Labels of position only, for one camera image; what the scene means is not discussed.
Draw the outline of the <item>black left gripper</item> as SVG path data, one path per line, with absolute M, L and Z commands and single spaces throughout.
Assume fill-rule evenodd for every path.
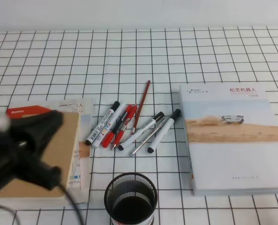
M 63 113 L 49 111 L 21 118 L 0 112 L 0 190 L 14 179 L 52 190 L 61 183 L 61 169 L 41 160 L 63 124 Z

